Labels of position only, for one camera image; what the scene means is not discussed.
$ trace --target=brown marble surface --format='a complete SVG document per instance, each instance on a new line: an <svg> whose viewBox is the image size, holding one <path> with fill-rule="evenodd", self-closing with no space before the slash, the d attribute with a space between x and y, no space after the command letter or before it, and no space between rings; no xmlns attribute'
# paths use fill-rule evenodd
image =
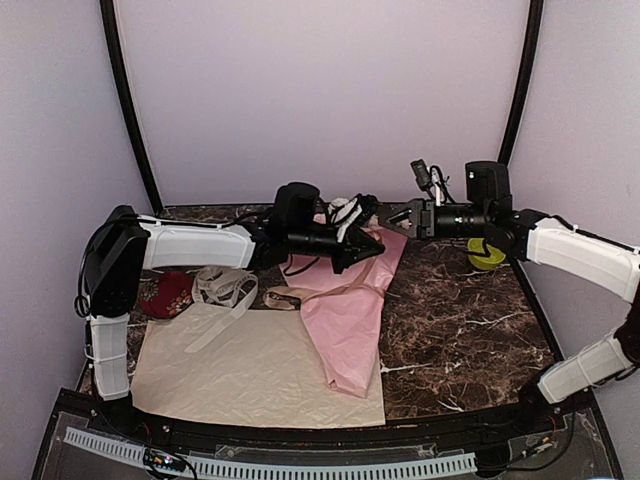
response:
<svg viewBox="0 0 640 480"><path fill-rule="evenodd" d="M172 207L162 217L220 222L260 206ZM474 271L464 241L409 240L382 312L380 360L388 420L473 411L515 403L518 389L553 362L538 322L507 264ZM175 268L187 272L197 268ZM146 271L141 282L160 275ZM252 308L284 285L278 268L258 273ZM146 324L136 305L129 322L133 376ZM88 375L81 391L90 391Z"/></svg>

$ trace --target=red cloth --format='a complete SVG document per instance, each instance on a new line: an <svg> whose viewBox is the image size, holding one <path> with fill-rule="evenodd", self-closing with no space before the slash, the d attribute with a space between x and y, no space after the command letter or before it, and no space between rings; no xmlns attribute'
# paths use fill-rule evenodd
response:
<svg viewBox="0 0 640 480"><path fill-rule="evenodd" d="M193 303L193 278L180 272L163 273L140 291L142 311L154 318L173 318Z"/></svg>

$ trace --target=lavender wall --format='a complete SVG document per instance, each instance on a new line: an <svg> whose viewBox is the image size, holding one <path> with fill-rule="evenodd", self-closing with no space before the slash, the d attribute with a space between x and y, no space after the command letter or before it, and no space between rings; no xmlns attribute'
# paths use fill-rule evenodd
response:
<svg viewBox="0 0 640 480"><path fill-rule="evenodd" d="M148 209L97 1L0 2L0 472L30 478L83 363L80 256L118 203Z"/></svg>
<svg viewBox="0 0 640 480"><path fill-rule="evenodd" d="M415 196L409 162L497 156L528 1L118 0L168 204Z"/></svg>
<svg viewBox="0 0 640 480"><path fill-rule="evenodd" d="M640 5L547 2L512 164L516 205L640 245ZM549 267L529 275L565 354L620 325L628 306ZM640 478L640 375L597 392L627 478Z"/></svg>

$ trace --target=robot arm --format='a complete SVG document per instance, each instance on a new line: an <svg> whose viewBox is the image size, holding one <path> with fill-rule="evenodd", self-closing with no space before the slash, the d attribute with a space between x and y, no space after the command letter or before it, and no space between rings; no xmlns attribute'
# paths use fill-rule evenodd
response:
<svg viewBox="0 0 640 480"><path fill-rule="evenodd" d="M436 186L423 161L412 163L418 186ZM535 210L513 211L508 171L496 162L466 165L470 203L414 199L379 212L380 223L413 238L484 237L510 258L550 265L584 278L632 303L627 322L578 355L558 362L520 392L554 404L640 366L640 255L632 248ZM440 179L440 187L445 183Z"/></svg>
<svg viewBox="0 0 640 480"><path fill-rule="evenodd" d="M76 298L76 310L88 320L87 356L99 396L116 400L129 393L127 323L143 269L217 265L263 270L301 254L330 257L339 274L384 251L361 229L377 209L375 197L358 195L346 212L334 216L337 220L325 224L313 221L320 205L317 188L291 183L252 222L174 222L117 207L87 245Z"/></svg>

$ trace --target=pink cloth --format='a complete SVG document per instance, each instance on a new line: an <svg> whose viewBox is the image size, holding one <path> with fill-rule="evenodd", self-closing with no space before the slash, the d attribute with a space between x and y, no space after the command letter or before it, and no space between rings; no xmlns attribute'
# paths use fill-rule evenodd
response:
<svg viewBox="0 0 640 480"><path fill-rule="evenodd" d="M343 393L366 398L373 368L377 367L378 339L384 299L406 243L406 237L381 229L385 252L335 275L331 260L322 258L304 273L286 277L289 287L328 292L349 285L371 268L364 279L369 287L349 289L346 293L303 300L302 321L324 365L329 386ZM291 271L304 266L309 257L294 257Z"/></svg>

